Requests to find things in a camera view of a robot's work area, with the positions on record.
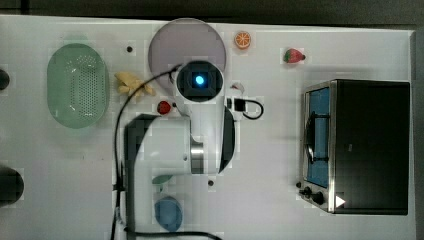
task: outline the black toaster oven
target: black toaster oven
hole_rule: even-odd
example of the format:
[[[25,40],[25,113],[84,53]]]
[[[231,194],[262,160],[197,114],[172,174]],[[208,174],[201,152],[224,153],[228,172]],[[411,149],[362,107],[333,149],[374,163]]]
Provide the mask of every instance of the black toaster oven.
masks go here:
[[[302,105],[302,198],[335,214],[408,214],[410,84],[333,80]]]

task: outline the cable connector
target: cable connector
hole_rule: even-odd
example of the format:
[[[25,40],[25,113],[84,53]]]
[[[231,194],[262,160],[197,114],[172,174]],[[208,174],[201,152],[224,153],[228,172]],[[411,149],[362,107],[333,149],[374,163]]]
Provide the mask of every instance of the cable connector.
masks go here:
[[[261,112],[258,116],[252,117],[246,114],[246,105],[247,103],[254,103],[258,105],[261,108]],[[234,98],[234,110],[237,112],[243,112],[243,116],[250,120],[257,120],[264,114],[264,106],[255,100],[248,100],[248,99],[241,99],[241,98]]]

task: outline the green colander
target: green colander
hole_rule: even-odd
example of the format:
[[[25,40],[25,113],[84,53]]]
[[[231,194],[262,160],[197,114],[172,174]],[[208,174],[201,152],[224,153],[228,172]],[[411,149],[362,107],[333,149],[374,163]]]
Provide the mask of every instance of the green colander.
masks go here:
[[[99,54],[78,43],[57,50],[47,68],[47,102],[54,119],[66,127],[98,121],[109,102],[109,76]]]

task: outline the strawberry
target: strawberry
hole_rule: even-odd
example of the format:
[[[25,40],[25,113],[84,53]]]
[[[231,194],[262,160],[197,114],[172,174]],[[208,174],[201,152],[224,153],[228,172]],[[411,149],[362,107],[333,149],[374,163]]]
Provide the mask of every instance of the strawberry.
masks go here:
[[[297,63],[302,60],[305,60],[305,55],[303,55],[300,51],[290,48],[287,50],[287,52],[284,54],[284,62],[286,63]]]
[[[171,111],[171,105],[167,101],[160,101],[157,111],[161,115],[165,115]]]

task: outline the plastic food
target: plastic food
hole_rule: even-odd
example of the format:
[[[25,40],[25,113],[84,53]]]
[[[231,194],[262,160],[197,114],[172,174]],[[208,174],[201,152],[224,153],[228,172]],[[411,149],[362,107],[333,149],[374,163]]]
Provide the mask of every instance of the plastic food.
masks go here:
[[[115,73],[116,79],[120,81],[123,85],[118,87],[119,93],[128,93],[130,95],[133,91],[135,91],[138,87],[140,87],[141,84],[144,82],[140,80],[138,77],[136,77],[134,74],[130,72],[117,72]],[[143,87],[144,91],[146,91],[148,94],[155,96],[156,92],[150,85],[145,85]],[[142,90],[139,90],[135,96],[139,97],[142,96],[143,92]]]
[[[250,34],[248,32],[238,32],[234,37],[236,46],[242,50],[247,49],[250,46]]]
[[[303,55],[299,50],[296,50],[294,48],[290,48],[286,51],[286,53],[283,56],[283,60],[286,63],[298,63],[300,61],[305,60],[305,55]]]
[[[171,105],[167,101],[161,101],[157,108],[158,113],[165,115],[171,111]]]

